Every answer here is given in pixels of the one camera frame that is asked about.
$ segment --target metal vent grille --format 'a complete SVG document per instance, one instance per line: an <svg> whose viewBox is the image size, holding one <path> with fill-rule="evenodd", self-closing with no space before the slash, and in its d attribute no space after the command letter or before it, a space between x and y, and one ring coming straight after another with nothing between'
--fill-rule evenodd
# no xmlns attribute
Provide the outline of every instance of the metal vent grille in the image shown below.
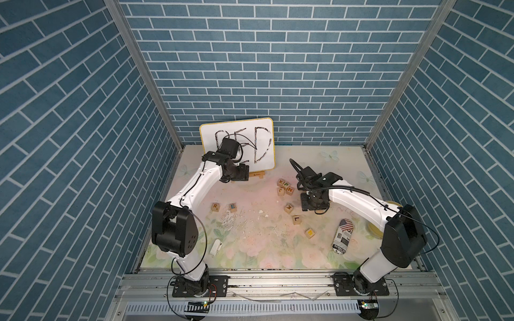
<svg viewBox="0 0 514 321"><path fill-rule="evenodd" d="M187 301L170 302L175 312L184 314ZM205 315L194 312L200 309L188 307L188 315ZM217 301L211 305L209 316L254 316L276 314L342 314L360 313L357 300L323 300L300 301L283 300L277 303L261 303L254 301ZM166 302L129 302L125 311L126 315L171 315Z"/></svg>

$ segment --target brick wallpaper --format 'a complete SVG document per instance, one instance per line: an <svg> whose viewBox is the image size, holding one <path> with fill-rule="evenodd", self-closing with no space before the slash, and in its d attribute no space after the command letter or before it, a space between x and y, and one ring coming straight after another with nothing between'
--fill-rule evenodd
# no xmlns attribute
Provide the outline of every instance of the brick wallpaper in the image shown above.
<svg viewBox="0 0 514 321"><path fill-rule="evenodd" d="M102 0L0 2L0 320L103 318L176 148Z"/></svg>
<svg viewBox="0 0 514 321"><path fill-rule="evenodd" d="M439 0L122 0L185 143L271 117L277 144L363 144Z"/></svg>
<svg viewBox="0 0 514 321"><path fill-rule="evenodd" d="M372 154L462 320L513 320L514 2L458 0ZM430 246L435 237L429 236Z"/></svg>

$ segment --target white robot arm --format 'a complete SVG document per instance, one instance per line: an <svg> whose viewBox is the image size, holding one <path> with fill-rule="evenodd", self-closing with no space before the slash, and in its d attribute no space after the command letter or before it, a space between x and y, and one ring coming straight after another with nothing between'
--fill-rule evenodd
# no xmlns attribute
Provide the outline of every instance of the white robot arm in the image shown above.
<svg viewBox="0 0 514 321"><path fill-rule="evenodd" d="M385 275L396 268L406 268L426 245L421 218L413 206L389 204L351 186L334 173L316 174L310 167L302 168L294 160L289 161L298 173L298 190L306 191L300 195L302 210L326 210L332 201L361 215L384 232L380 249L354 272L357 292L371 293L377 283L383 283L381 279Z"/></svg>
<svg viewBox="0 0 514 321"><path fill-rule="evenodd" d="M202 293L208 282L207 265L196 251L198 238L194 212L216 181L248 180L248 166L234 163L240 144L224 138L216 152L208 152L191 180L167 202L158 202L153 211L152 242L174 257L182 270L184 282ZM382 246L354 272L358 293L371 293L375 284L397 267L405 268L425 246L426 238L416 209L386 203L370 193L351 186L334 173L322 176L310 167L302 168L290 160L298 172L298 190L302 210L329 208L329 202L346 206L384 232Z"/></svg>

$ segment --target whiteboard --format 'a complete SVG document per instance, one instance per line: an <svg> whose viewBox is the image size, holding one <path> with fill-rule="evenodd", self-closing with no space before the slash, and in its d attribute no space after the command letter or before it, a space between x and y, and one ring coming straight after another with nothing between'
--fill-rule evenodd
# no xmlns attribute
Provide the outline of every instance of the whiteboard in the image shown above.
<svg viewBox="0 0 514 321"><path fill-rule="evenodd" d="M235 139L243 146L243 158L241 163L250 167L250 172L264 171L275 167L275 141L273 138L273 120L271 118L259 118L238 120L223 123L204 124L200 126L201 142L204 153L215 152L223 141L223 137Z"/></svg>

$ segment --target table surface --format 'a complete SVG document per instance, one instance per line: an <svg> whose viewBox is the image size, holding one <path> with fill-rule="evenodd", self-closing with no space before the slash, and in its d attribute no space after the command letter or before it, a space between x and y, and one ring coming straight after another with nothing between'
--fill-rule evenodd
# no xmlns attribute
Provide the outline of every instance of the table surface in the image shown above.
<svg viewBox="0 0 514 321"><path fill-rule="evenodd" d="M204 150L201 145L187 145L166 198L175 195L196 172ZM217 182L208 192L195 213L207 230L207 254L204 261L211 268L222 269L355 269L380 247L381 240L366 230L367 221L348 208L331 202L323 215L303 212L300 192L292 196L277 195L277 181L284 178L296 187L296 172L289 158L315 172L333 172L355 187L380 193L360 147L339 146L276 146L276 167L266 171L263 179L250 177L247 182ZM220 204L220 211L211 211L212 203ZM236 213L228 205L236 203ZM287 203L295 208L288 214ZM293 225L292 216L299 215L300 225ZM350 246L344 255L332 250L332 241L339 221L349 218L355 229ZM201 225L199 241L194 249L200 256L205 249L205 234ZM308 239L305 231L316 234ZM222 241L220 251L209 254L216 239ZM171 257L150 244L141 268L170 268Z"/></svg>

